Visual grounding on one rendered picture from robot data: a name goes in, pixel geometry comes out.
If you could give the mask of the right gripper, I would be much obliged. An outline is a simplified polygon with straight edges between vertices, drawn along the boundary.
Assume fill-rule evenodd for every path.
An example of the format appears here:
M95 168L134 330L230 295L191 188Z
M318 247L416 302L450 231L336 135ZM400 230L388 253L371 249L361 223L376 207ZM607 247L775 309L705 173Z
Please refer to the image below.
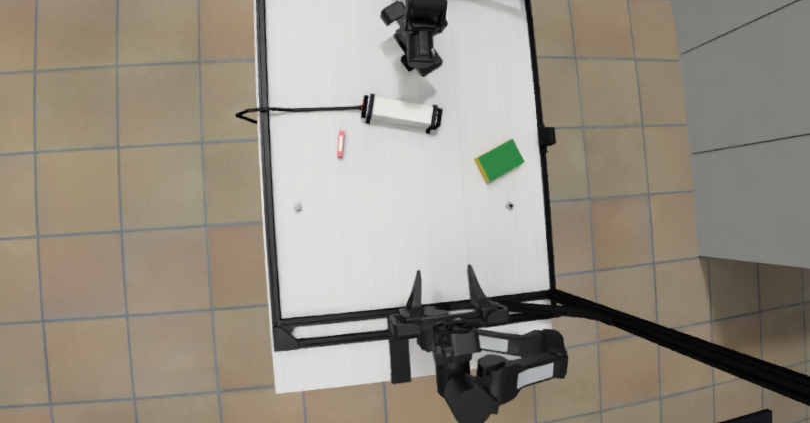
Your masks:
M383 8L381 10L380 18L382 19L382 21L386 26L390 26L390 24L393 23L394 21L396 21L398 25L401 23L399 25L400 28L398 28L395 31L397 34L394 33L393 37L400 46L400 48L403 50L405 55L407 56L407 35L409 33L405 31L405 26L403 22L405 21L405 5L403 4L403 2L395 1L389 6ZM435 64L433 66L427 68L416 68L421 77L429 75L430 73L432 73L433 71L442 66L443 60L436 50L434 50L434 55L435 55Z

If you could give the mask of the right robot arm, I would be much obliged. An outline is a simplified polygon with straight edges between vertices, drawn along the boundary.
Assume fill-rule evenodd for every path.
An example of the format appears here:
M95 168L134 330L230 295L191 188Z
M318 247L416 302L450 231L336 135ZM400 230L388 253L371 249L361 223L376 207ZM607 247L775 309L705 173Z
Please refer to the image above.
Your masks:
M448 26L447 5L447 0L406 0L404 26L409 33L408 66L427 68L434 64L433 35L441 34Z

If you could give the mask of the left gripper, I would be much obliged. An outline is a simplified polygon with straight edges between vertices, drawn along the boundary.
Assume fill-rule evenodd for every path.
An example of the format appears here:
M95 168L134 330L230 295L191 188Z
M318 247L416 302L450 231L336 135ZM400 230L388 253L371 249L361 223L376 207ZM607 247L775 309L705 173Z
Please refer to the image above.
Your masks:
M445 337L447 334L467 333L467 330L469 330L467 324L471 323L479 322L485 328L506 325L509 320L509 308L498 302L491 301L486 297L471 264L467 264L467 277L470 302L476 306L475 311L423 318L421 307L422 278L421 271L417 270L411 294L405 308L399 309L400 314L393 314L389 316L390 329L393 337L398 341L419 338L419 329L420 331L432 329L433 343L437 343L436 332L439 334L444 333ZM461 320L453 321L453 319ZM452 363L437 367L449 370L460 369L469 365L471 361L464 361L463 355L451 357L451 360Z

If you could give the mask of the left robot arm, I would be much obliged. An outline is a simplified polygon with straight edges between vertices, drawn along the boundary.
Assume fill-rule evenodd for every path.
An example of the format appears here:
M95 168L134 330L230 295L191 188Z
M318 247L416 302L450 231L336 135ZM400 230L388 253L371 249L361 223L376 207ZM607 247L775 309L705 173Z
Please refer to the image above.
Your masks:
M522 388L554 378L564 379L567 375L569 356L564 338L557 330L532 330L517 335L468 328L467 333L445 337L444 333L436 332L437 343L433 343L432 329L421 330L416 342L421 350L432 352L437 392L458 423L484 423L490 414L498 414L499 405L515 399ZM460 369L437 367L452 363L453 356L463 355L464 361L471 360L473 353L481 351L521 358L508 360L500 355L485 355L478 359L476 376L471 375L470 363Z

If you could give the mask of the small pink block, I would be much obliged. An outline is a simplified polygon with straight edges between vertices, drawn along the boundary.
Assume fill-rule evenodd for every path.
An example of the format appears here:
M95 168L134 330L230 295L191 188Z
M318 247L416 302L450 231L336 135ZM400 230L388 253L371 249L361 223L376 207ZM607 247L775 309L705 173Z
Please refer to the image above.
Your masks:
M344 131L339 131L337 157L342 158L344 143Z

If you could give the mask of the black power cord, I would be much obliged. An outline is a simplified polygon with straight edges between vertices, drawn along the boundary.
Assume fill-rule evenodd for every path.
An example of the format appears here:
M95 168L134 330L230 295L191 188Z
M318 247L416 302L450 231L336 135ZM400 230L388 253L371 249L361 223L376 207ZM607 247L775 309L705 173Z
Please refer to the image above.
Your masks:
M258 121L253 120L251 118L243 116L248 112L262 112L262 111L283 111L283 112L307 112L307 111L336 111L336 110L356 110L360 109L360 106L343 106L343 107L315 107L315 108L279 108L279 107L264 107L264 108L250 108L243 110L239 113L236 113L235 116L258 124ZM241 116L242 115L242 116ZM239 117L240 116L240 117Z

